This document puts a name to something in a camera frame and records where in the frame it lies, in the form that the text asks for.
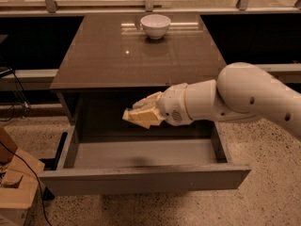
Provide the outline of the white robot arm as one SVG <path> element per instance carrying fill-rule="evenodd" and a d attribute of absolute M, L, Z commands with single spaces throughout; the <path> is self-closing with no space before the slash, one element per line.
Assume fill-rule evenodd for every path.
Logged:
<path fill-rule="evenodd" d="M 122 118 L 144 128 L 167 122 L 245 123 L 265 118 L 301 138 L 301 94 L 270 73 L 244 62 L 222 69 L 215 80 L 182 83 L 155 92 L 124 111 Z"/>

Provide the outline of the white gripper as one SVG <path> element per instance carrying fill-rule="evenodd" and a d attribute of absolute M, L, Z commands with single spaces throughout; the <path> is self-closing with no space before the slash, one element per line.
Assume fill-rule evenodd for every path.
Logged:
<path fill-rule="evenodd" d="M 188 125 L 192 120 L 185 107 L 186 88 L 187 84 L 182 83 L 169 87 L 163 94 L 161 91 L 155 92 L 134 103 L 133 109 L 156 107 L 157 105 L 159 109 L 156 108 L 152 113 L 144 114 L 130 114 L 126 109 L 122 118 L 146 129 L 151 126 L 159 126 L 163 121 L 173 126 Z"/>

